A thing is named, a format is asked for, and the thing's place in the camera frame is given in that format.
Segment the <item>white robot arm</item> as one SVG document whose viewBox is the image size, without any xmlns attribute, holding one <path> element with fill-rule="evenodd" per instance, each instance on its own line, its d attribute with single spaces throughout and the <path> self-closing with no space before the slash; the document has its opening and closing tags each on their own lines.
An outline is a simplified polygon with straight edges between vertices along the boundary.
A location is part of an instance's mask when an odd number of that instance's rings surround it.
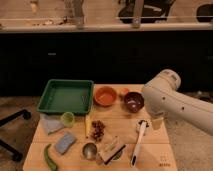
<svg viewBox="0 0 213 171">
<path fill-rule="evenodd" d="M 165 113 L 181 117 L 213 136 L 213 104 L 178 92 L 180 76 L 164 69 L 142 87 L 146 111 L 157 118 Z"/>
</svg>

